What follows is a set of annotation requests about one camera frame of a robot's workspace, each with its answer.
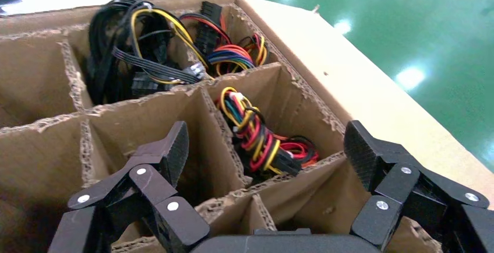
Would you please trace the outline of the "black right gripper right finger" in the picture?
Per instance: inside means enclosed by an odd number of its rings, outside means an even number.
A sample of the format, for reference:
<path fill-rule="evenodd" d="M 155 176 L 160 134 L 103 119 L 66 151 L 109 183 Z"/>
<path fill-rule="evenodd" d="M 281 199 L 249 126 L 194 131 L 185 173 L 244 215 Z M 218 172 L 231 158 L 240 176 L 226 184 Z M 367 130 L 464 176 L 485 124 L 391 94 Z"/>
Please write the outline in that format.
<path fill-rule="evenodd" d="M 444 252 L 492 252 L 493 211 L 481 193 L 428 170 L 402 145 L 347 123 L 344 153 L 371 194 L 350 233 L 380 251 L 403 217 L 416 221 Z"/>

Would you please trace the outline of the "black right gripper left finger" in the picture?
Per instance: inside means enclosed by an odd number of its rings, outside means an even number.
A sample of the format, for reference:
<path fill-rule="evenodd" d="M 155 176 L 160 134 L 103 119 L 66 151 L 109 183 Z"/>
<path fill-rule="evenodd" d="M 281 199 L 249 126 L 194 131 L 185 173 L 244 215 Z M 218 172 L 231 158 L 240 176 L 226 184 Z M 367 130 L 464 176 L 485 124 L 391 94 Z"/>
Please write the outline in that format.
<path fill-rule="evenodd" d="M 187 124 L 138 147 L 117 172 L 74 194 L 49 252 L 111 252 L 126 228 L 142 220 L 167 252 L 191 252 L 210 226 L 176 189 L 189 153 Z"/>

